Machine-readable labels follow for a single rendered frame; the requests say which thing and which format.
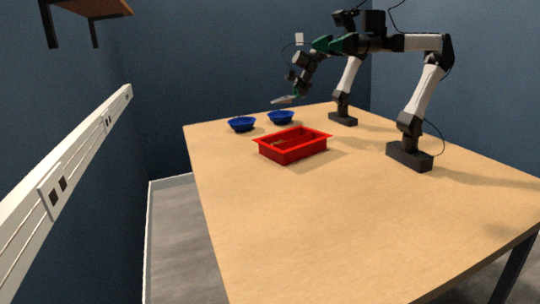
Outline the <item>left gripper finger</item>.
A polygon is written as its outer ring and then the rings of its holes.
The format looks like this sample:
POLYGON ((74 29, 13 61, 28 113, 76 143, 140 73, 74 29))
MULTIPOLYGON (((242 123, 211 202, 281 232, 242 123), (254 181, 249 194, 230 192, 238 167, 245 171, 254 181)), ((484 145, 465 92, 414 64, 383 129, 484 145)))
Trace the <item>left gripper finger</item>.
MULTIPOLYGON (((348 34, 336 39, 335 41, 328 43, 328 49, 343 54, 342 53, 343 52, 343 38, 346 36, 348 36, 348 34)), ((343 54, 343 55, 348 56, 346 54, 343 54)))
POLYGON ((321 53, 324 52, 324 54, 326 53, 328 55, 328 35, 324 35, 323 37, 314 40, 312 42, 312 49, 320 51, 321 53))

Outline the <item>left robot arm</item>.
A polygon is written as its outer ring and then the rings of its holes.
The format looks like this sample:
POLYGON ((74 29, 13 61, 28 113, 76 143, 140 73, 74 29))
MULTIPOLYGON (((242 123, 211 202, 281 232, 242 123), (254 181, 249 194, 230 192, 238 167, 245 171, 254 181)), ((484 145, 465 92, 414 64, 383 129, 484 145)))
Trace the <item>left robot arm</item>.
POLYGON ((385 10, 354 8, 346 12, 342 9, 332 13, 332 17, 337 27, 344 26, 344 33, 352 33, 356 32, 353 17, 360 15, 359 11, 361 11, 361 30, 373 32, 364 34, 368 43, 365 53, 424 51, 423 75, 412 99, 396 120, 397 129, 403 133, 402 141, 387 142, 386 146, 419 163, 432 161, 433 155, 419 149, 419 137, 423 136, 421 126, 429 100, 440 79, 455 62, 451 35, 387 34, 385 10), (442 40, 442 51, 439 51, 442 40))

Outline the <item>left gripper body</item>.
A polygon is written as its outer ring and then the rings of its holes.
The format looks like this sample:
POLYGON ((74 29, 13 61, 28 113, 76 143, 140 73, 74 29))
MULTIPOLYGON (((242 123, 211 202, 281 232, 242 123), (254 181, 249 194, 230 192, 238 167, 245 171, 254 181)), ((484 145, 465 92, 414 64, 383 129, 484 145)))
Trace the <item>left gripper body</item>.
MULTIPOLYGON (((352 33, 343 33, 343 35, 338 35, 337 38, 340 38, 344 35, 347 35, 343 38, 343 54, 346 54, 350 57, 356 57, 360 53, 364 53, 367 49, 367 39, 364 35, 360 35, 358 32, 352 33)), ((346 57, 345 55, 332 51, 328 49, 328 56, 340 56, 346 57)))

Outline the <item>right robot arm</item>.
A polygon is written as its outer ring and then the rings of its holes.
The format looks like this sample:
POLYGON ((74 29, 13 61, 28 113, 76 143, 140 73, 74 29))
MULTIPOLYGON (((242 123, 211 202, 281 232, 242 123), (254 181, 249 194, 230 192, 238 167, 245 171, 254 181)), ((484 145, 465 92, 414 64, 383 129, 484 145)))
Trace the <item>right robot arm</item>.
MULTIPOLYGON (((359 65, 364 61, 365 58, 367 58, 367 56, 368 56, 368 53, 364 53, 364 54, 360 53, 359 55, 356 55, 356 57, 348 58, 348 64, 347 64, 347 67, 345 68, 342 79, 339 85, 337 86, 337 88, 334 89, 332 93, 332 101, 338 104, 337 111, 328 112, 328 115, 332 117, 336 117, 345 122, 358 121, 358 118, 348 115, 348 106, 350 106, 348 102, 348 98, 350 96, 349 91, 350 91, 351 84, 353 83, 354 76, 357 73, 359 65)), ((313 49, 310 50, 310 55, 308 55, 307 53, 303 51, 297 51, 292 59, 292 63, 303 68, 308 73, 314 74, 318 67, 317 62, 321 62, 323 59, 326 59, 328 57, 330 56, 317 52, 313 49)), ((295 74, 294 69, 290 70, 289 74, 284 75, 284 80, 295 81, 295 77, 303 79, 300 76, 294 75, 294 74, 295 74)))

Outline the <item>grey scoop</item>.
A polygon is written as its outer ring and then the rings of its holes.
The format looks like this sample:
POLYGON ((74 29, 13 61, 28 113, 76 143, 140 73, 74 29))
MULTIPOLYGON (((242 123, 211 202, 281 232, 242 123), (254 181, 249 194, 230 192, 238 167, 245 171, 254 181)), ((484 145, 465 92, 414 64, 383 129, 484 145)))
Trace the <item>grey scoop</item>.
POLYGON ((271 103, 291 103, 293 98, 295 98, 295 95, 286 95, 284 97, 271 101, 271 103))

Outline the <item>blue bowl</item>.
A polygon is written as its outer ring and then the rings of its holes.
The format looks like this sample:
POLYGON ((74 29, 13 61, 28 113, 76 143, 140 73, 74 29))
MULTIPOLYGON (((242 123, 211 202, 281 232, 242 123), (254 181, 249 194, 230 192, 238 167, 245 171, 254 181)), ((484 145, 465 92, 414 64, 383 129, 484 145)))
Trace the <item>blue bowl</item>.
POLYGON ((278 111, 270 111, 267 116, 273 122, 274 124, 282 125, 289 123, 293 116, 294 111, 290 110, 278 110, 278 111), (293 115, 292 115, 293 114, 293 115))
POLYGON ((227 121, 230 127, 236 132, 246 132, 254 126, 255 117, 234 117, 227 121))

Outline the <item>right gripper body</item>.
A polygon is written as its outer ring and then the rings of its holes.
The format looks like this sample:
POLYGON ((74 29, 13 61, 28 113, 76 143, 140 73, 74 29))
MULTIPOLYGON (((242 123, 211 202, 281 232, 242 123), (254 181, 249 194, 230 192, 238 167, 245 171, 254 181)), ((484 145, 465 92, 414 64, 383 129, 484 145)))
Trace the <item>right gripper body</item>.
POLYGON ((298 85, 298 93, 305 96, 309 91, 309 89, 311 89, 311 86, 312 84, 310 83, 313 75, 311 73, 308 73, 306 71, 303 70, 302 74, 300 75, 301 78, 303 79, 298 79, 296 78, 295 79, 295 82, 293 84, 293 86, 296 86, 298 85), (303 81, 302 81, 303 80, 303 81), (301 83, 302 82, 302 83, 301 83), (297 84, 298 83, 298 84, 297 84), (309 88, 309 89, 308 89, 309 88))

